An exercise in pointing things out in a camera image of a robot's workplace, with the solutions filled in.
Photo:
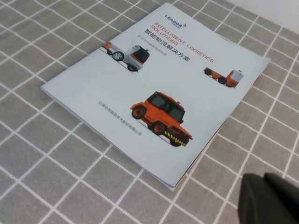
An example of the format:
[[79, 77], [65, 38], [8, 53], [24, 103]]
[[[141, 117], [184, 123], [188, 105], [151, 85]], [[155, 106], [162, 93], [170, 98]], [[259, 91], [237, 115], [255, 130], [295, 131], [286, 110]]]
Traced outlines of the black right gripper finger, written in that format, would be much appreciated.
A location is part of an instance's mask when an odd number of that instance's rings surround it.
[[297, 224], [299, 188], [275, 173], [243, 175], [238, 201], [241, 224]]

